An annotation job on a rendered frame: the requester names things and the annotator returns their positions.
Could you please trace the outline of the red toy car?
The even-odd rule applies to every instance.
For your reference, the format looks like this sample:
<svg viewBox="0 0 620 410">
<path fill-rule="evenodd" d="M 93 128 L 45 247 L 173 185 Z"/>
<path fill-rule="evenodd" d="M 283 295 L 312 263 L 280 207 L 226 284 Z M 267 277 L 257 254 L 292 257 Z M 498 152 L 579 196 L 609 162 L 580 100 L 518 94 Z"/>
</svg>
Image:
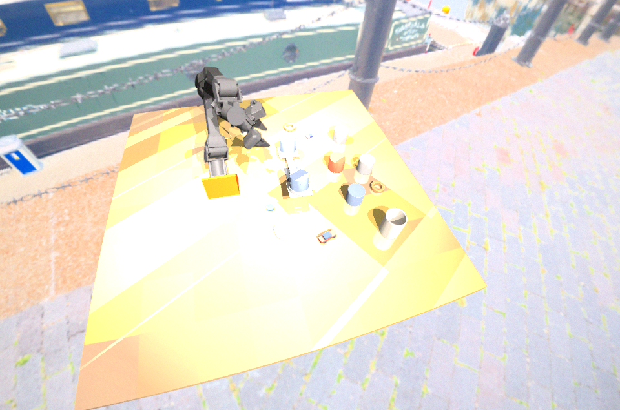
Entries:
<svg viewBox="0 0 620 410">
<path fill-rule="evenodd" d="M 319 235 L 318 240 L 320 241 L 320 243 L 326 243 L 327 240 L 330 240 L 331 238 L 335 238 L 336 235 L 337 235 L 337 232 L 334 229 L 332 229 L 332 230 L 329 230 L 328 232 L 325 232 Z"/>
</svg>

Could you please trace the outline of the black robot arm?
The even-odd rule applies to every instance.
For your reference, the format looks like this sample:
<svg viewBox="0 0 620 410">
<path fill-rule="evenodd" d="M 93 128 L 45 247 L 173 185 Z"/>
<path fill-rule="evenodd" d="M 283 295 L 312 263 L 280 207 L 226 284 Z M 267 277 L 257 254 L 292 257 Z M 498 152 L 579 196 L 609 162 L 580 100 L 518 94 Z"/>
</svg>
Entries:
<svg viewBox="0 0 620 410">
<path fill-rule="evenodd" d="M 210 178 L 226 176 L 225 160 L 229 160 L 229 148 L 220 133 L 217 116 L 232 125 L 241 125 L 246 119 L 253 126 L 256 120 L 267 114 L 262 104 L 254 99 L 247 110 L 241 108 L 243 97 L 239 84 L 235 79 L 226 78 L 216 67 L 204 67 L 196 76 L 195 87 L 203 99 L 208 132 L 204 163 L 208 162 Z"/>
</svg>

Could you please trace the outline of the white round dish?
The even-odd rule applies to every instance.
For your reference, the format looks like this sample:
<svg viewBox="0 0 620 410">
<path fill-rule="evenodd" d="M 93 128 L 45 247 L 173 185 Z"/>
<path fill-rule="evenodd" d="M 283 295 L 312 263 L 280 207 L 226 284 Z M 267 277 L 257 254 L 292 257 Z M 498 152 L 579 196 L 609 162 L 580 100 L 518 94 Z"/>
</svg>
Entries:
<svg viewBox="0 0 620 410">
<path fill-rule="evenodd" d="M 294 240 L 300 233 L 300 223 L 291 217 L 281 218 L 274 225 L 274 234 L 282 241 Z"/>
</svg>

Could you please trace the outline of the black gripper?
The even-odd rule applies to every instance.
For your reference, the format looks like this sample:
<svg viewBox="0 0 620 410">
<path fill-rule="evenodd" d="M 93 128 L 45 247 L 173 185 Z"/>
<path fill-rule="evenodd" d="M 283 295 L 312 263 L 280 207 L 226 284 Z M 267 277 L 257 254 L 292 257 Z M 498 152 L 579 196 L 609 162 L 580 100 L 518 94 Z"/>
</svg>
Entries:
<svg viewBox="0 0 620 410">
<path fill-rule="evenodd" d="M 247 134 L 243 137 L 243 145 L 247 149 L 251 149 L 253 147 L 269 147 L 270 144 L 263 139 L 262 134 L 259 133 L 258 130 L 267 131 L 266 126 L 261 122 L 260 119 L 255 121 L 255 124 L 252 126 L 246 119 L 244 119 L 241 125 L 232 125 L 231 127 L 237 127 L 240 129 L 240 133 L 243 134 L 247 132 Z"/>
</svg>

